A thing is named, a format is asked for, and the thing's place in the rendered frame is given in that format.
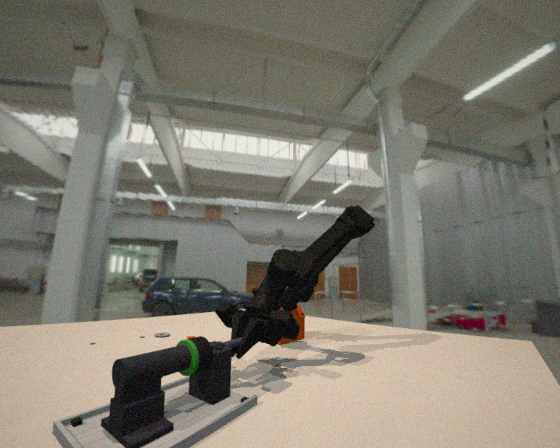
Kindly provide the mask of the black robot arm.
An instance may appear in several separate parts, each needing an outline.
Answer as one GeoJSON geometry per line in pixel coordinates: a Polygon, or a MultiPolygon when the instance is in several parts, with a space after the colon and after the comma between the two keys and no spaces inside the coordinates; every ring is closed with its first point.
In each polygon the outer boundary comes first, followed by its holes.
{"type": "Polygon", "coordinates": [[[295,310],[299,301],[308,302],[318,284],[319,275],[349,241],[372,230],[374,219],[359,205],[346,207],[335,224],[306,250],[275,251],[260,286],[277,290],[281,296],[279,304],[285,311],[295,310]]]}

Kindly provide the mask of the green spacer ring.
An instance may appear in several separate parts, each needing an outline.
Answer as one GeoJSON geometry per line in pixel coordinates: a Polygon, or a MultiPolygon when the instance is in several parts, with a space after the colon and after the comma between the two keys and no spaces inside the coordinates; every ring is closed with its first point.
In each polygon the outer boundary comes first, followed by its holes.
{"type": "Polygon", "coordinates": [[[190,353],[191,353],[191,363],[189,366],[189,369],[184,369],[182,371],[179,371],[181,373],[182,376],[190,376],[193,373],[196,372],[198,366],[199,366],[199,355],[198,355],[198,350],[196,345],[190,341],[190,340],[181,340],[177,343],[177,346],[180,345],[185,345],[188,347],[190,353]]]}

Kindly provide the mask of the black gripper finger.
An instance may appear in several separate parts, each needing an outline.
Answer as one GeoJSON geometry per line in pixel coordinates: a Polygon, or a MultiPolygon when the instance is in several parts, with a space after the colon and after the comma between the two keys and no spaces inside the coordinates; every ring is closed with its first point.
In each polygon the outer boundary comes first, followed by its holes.
{"type": "MultiPolygon", "coordinates": [[[[230,319],[232,320],[232,332],[231,332],[231,340],[243,337],[243,334],[246,331],[247,325],[242,319],[240,315],[230,315],[230,319]]],[[[235,357],[237,352],[238,346],[232,347],[232,357],[235,357]]]]}
{"type": "Polygon", "coordinates": [[[237,348],[235,357],[238,359],[242,358],[261,339],[272,337],[271,332],[262,319],[250,317],[250,321],[237,348]]]}

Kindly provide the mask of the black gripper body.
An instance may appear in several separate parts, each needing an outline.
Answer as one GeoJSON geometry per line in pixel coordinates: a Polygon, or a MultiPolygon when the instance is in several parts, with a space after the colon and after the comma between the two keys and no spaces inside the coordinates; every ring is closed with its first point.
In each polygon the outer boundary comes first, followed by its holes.
{"type": "Polygon", "coordinates": [[[244,302],[244,310],[238,310],[232,304],[219,304],[215,313],[227,327],[232,329],[230,315],[240,315],[246,325],[250,317],[260,318],[264,321],[271,334],[276,327],[282,328],[281,334],[285,338],[296,339],[300,332],[300,327],[291,311],[280,310],[279,301],[281,296],[277,290],[268,286],[260,286],[252,289],[253,297],[250,302],[244,302]]]}

